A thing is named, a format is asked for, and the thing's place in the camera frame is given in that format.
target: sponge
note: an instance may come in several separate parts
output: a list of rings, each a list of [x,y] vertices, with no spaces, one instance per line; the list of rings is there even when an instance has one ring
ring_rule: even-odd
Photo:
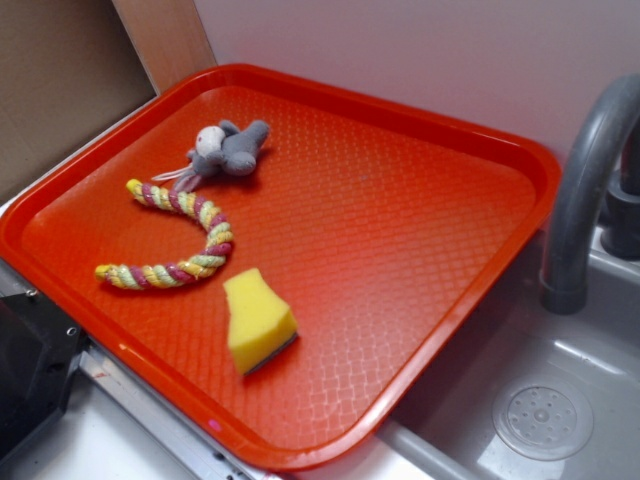
[[[247,375],[297,337],[289,305],[252,268],[224,282],[231,320],[227,345],[236,370]]]

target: braided rope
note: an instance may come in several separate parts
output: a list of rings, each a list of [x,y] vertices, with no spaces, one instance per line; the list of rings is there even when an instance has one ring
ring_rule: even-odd
[[[182,213],[197,221],[207,232],[205,248],[188,260],[164,265],[99,265],[95,275],[114,287],[132,290],[179,287],[213,275],[224,265],[231,252],[231,225],[213,202],[195,193],[176,192],[132,179],[127,189],[133,197],[147,207],[173,213]]]

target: drain cover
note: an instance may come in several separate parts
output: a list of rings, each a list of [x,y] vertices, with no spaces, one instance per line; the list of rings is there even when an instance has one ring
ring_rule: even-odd
[[[521,455],[560,460],[591,437],[593,413],[578,389],[555,377],[530,375],[507,384],[493,404],[500,438]]]

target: stuffed toy mouse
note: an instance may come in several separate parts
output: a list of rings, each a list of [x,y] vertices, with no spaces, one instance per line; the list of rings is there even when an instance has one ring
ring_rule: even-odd
[[[206,127],[198,133],[195,148],[187,153],[190,165],[153,180],[178,178],[173,190],[192,192],[221,170],[234,176],[249,175],[268,135],[269,125],[262,120],[253,121],[245,130],[222,120],[218,127]]]

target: orange tray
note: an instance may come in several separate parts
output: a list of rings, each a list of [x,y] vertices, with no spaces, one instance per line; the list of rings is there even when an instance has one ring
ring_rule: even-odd
[[[127,180],[186,165],[206,125],[257,118],[272,130],[256,172],[198,191],[232,225],[227,264],[172,290],[99,284],[98,264],[177,261],[204,241],[195,223],[135,202]],[[384,420],[545,219],[559,174],[519,137],[224,66],[27,191],[1,219],[0,255],[232,453],[303,469]],[[226,348],[222,282],[254,266],[291,305],[300,338],[243,378]]]

